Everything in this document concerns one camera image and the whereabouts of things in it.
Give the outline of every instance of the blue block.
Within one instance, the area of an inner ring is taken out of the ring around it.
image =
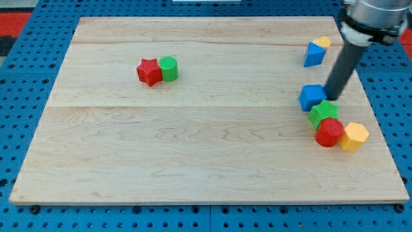
[[[321,64],[323,57],[326,54],[326,49],[315,43],[309,42],[308,49],[304,55],[304,67]]]
[[[326,98],[326,93],[320,84],[306,85],[302,88],[299,102],[303,111],[310,111],[312,106],[320,104]]]

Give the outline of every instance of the yellow hexagon block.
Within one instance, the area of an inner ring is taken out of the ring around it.
[[[330,47],[330,45],[331,45],[331,41],[330,41],[330,39],[329,39],[329,37],[327,37],[327,36],[322,36],[322,37],[320,37],[320,38],[318,38],[318,39],[314,39],[313,41],[312,41],[314,44],[316,44],[317,46],[321,46],[322,48],[324,48],[324,49],[329,49],[329,47]]]
[[[356,152],[369,137],[369,132],[364,125],[350,122],[345,127],[345,133],[340,137],[338,143],[345,151]]]

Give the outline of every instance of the green block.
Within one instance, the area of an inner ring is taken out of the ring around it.
[[[309,112],[308,120],[313,124],[315,130],[317,130],[323,119],[338,119],[338,109],[339,106],[331,104],[327,100],[322,100],[320,104],[312,107]]]
[[[158,64],[162,69],[163,81],[171,82],[178,78],[178,62],[174,57],[162,57]]]

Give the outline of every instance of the green cylinder block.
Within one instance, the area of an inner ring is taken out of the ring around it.
[[[178,78],[178,62],[174,57],[162,57],[159,62],[163,81],[171,82]]]

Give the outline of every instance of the wood grain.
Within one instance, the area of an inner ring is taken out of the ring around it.
[[[332,39],[303,68],[309,41]],[[18,205],[365,204],[409,196],[354,73],[336,102],[370,138],[323,148],[297,101],[342,39],[331,17],[82,18],[17,178]],[[179,79],[138,82],[173,55]]]

